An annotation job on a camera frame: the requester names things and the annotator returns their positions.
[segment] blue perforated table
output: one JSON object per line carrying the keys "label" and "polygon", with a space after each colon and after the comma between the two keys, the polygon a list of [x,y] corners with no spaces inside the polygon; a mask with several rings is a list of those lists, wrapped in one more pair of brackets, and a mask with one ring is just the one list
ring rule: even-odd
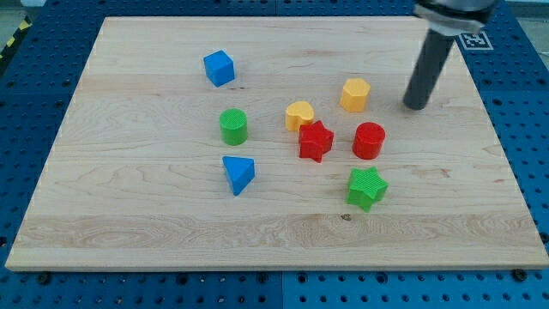
{"label": "blue perforated table", "polygon": [[[0,81],[0,263],[106,15],[410,15],[412,1],[48,1]],[[458,38],[528,207],[549,232],[549,73],[505,3]],[[15,274],[0,308],[549,306],[549,271]]]}

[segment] blue cube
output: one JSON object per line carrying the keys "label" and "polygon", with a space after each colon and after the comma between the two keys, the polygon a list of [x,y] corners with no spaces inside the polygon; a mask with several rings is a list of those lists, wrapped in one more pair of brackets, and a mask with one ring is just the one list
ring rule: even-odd
{"label": "blue cube", "polygon": [[206,67],[206,76],[216,87],[234,79],[232,60],[224,51],[216,51],[204,57],[204,66]]}

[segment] yellow and black tape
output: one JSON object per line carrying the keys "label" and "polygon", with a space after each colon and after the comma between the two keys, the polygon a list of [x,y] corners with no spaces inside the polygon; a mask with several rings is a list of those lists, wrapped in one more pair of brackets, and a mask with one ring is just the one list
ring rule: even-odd
{"label": "yellow and black tape", "polygon": [[28,17],[25,17],[19,27],[15,30],[14,35],[6,42],[6,46],[2,49],[2,52],[0,52],[0,77],[2,77],[3,73],[8,68],[11,59],[19,49],[21,42],[32,25],[31,20]]}

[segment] hexagon block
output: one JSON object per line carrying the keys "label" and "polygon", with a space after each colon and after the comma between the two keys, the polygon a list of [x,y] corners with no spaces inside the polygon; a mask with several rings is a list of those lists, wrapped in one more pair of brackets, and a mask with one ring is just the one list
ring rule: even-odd
{"label": "hexagon block", "polygon": [[370,88],[370,84],[362,78],[347,79],[341,91],[341,106],[348,112],[364,111]]}

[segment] toy block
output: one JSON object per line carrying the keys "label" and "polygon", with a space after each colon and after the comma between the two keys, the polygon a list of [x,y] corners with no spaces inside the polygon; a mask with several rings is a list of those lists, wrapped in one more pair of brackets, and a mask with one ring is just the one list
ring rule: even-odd
{"label": "toy block", "polygon": [[294,102],[286,108],[286,129],[298,131],[302,124],[312,124],[314,117],[315,111],[309,102]]}
{"label": "toy block", "polygon": [[347,79],[341,91],[341,106],[348,112],[364,111],[370,88],[370,84],[362,78]]}
{"label": "toy block", "polygon": [[223,165],[226,170],[226,179],[231,186],[234,196],[240,194],[256,177],[253,159],[224,156]]}
{"label": "toy block", "polygon": [[363,123],[357,127],[354,136],[353,152],[360,159],[375,159],[383,145],[385,139],[385,130],[376,123]]}
{"label": "toy block", "polygon": [[232,60],[224,51],[216,51],[204,57],[206,76],[219,87],[234,79],[234,66]]}
{"label": "toy block", "polygon": [[311,158],[321,163],[323,155],[332,149],[334,132],[324,127],[322,121],[303,124],[299,129],[299,158]]}
{"label": "toy block", "polygon": [[248,138],[246,114],[238,108],[229,108],[220,115],[221,140],[236,146]]}
{"label": "toy block", "polygon": [[354,168],[349,177],[347,203],[369,212],[372,204],[383,199],[389,183],[379,177],[376,167]]}

